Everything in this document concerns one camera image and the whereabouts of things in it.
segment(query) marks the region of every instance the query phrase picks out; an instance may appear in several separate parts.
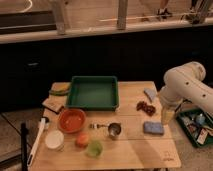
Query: black wall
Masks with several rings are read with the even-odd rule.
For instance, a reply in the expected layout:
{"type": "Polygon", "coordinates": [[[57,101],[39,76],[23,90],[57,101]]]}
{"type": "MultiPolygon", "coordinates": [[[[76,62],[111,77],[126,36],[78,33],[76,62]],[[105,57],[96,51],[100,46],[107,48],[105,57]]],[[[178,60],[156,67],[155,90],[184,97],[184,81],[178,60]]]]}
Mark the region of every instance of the black wall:
{"type": "Polygon", "coordinates": [[[55,81],[73,75],[153,80],[189,61],[201,62],[211,82],[213,26],[144,31],[0,45],[0,111],[40,106],[55,81]]]}

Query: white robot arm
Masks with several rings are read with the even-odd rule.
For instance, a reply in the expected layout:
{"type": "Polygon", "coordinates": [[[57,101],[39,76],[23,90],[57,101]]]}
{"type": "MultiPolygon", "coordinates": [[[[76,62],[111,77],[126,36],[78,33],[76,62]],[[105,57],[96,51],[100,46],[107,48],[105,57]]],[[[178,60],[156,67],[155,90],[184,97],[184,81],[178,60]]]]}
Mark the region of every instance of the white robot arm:
{"type": "Polygon", "coordinates": [[[174,110],[187,99],[213,116],[213,89],[202,83],[205,76],[205,68],[198,62],[168,70],[164,75],[165,86],[159,92],[163,108],[174,110]]]}

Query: apple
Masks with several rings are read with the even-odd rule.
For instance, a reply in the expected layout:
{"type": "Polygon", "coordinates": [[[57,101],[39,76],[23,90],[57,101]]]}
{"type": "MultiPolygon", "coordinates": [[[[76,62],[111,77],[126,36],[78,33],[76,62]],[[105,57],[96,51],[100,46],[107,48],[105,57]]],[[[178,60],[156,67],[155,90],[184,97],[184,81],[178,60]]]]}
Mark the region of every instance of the apple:
{"type": "Polygon", "coordinates": [[[85,132],[78,134],[75,145],[77,147],[85,148],[89,144],[89,135],[85,132]]]}

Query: green tray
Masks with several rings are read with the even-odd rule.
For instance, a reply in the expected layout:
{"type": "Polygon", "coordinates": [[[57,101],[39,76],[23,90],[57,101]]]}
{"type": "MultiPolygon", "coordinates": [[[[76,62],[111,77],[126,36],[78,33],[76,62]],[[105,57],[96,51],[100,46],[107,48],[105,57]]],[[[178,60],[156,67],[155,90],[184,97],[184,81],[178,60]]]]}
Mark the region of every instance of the green tray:
{"type": "Polygon", "coordinates": [[[196,148],[213,144],[213,137],[208,134],[204,144],[199,144],[197,142],[196,138],[190,133],[190,131],[188,130],[188,128],[184,124],[182,117],[190,116],[190,115],[198,115],[200,113],[203,113],[203,115],[206,118],[205,119],[205,125],[208,125],[209,127],[213,128],[213,122],[212,122],[211,118],[205,112],[203,112],[201,109],[193,109],[193,110],[187,110],[187,111],[184,111],[184,112],[180,112],[180,113],[178,113],[178,115],[176,117],[176,119],[179,122],[180,126],[182,127],[183,131],[186,133],[189,140],[191,141],[192,145],[196,148]]]}
{"type": "Polygon", "coordinates": [[[74,76],[66,107],[84,110],[115,110],[119,105],[115,76],[74,76]]]}

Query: white bowl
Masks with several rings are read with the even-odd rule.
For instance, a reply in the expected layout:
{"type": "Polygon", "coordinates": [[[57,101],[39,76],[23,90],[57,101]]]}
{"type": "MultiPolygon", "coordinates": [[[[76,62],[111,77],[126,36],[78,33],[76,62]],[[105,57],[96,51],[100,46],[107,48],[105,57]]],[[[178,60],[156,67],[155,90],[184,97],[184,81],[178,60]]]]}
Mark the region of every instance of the white bowl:
{"type": "Polygon", "coordinates": [[[51,150],[60,150],[64,146],[64,134],[59,130],[51,131],[45,138],[47,148],[51,150]]]}

